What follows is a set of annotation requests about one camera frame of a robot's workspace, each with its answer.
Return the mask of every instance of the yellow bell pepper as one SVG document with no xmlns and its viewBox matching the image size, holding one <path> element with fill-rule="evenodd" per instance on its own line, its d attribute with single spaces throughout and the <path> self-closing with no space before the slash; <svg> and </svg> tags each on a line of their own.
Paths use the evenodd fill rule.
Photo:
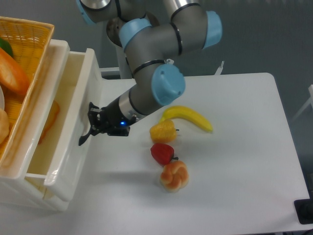
<svg viewBox="0 0 313 235">
<path fill-rule="evenodd" d="M 172 120 L 165 120 L 150 128 L 150 136 L 154 143 L 168 143 L 176 139 L 176 128 Z"/>
</svg>

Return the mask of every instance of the gray wall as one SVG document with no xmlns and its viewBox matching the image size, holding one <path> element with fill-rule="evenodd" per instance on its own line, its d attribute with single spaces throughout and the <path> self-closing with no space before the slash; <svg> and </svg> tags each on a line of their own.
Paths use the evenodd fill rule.
<svg viewBox="0 0 313 235">
<path fill-rule="evenodd" d="M 309 98 L 313 84 L 312 0 L 203 0 L 221 17 L 221 42 L 204 51 L 173 58 L 185 75 L 214 74 L 222 60 L 224 73 L 269 72 L 274 75 L 286 116 L 290 119 Z M 161 0 L 147 0 L 148 11 L 169 22 Z M 72 51 L 95 49 L 100 67 L 116 67 L 106 23 L 87 26 L 74 0 L 0 0 L 0 15 L 54 24 L 54 39 Z M 291 125 L 300 161 L 313 172 L 312 122 Z"/>
</svg>

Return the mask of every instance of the green pepper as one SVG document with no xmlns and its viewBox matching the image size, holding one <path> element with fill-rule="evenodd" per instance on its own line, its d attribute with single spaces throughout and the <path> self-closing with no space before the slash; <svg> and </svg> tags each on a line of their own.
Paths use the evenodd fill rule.
<svg viewBox="0 0 313 235">
<path fill-rule="evenodd" d="M 2 48 L 6 53 L 8 53 L 12 58 L 13 57 L 13 50 L 11 48 L 11 45 L 8 41 L 0 38 L 0 48 Z"/>
</svg>

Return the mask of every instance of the red bell pepper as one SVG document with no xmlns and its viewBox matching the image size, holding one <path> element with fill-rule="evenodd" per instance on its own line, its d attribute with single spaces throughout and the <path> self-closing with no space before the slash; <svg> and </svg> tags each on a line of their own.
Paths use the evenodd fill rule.
<svg viewBox="0 0 313 235">
<path fill-rule="evenodd" d="M 152 157 L 161 165 L 167 165 L 172 159 L 178 160 L 178 157 L 174 157 L 174 149 L 164 143 L 155 143 L 151 147 Z"/>
</svg>

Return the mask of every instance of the wicker basket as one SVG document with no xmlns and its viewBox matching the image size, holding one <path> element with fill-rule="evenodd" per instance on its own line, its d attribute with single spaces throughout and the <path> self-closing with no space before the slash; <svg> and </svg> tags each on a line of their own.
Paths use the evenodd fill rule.
<svg viewBox="0 0 313 235">
<path fill-rule="evenodd" d="M 47 47 L 53 35 L 54 26 L 35 21 L 0 17 L 0 37 L 7 40 L 13 50 L 14 59 L 26 72 L 31 83 L 26 96 L 16 95 L 1 86 L 4 93 L 5 108 L 10 121 L 10 135 L 0 144 L 0 166 L 5 156 L 13 151 L 13 142 L 20 121 L 25 117 L 25 109 L 38 80 L 39 72 Z"/>
</svg>

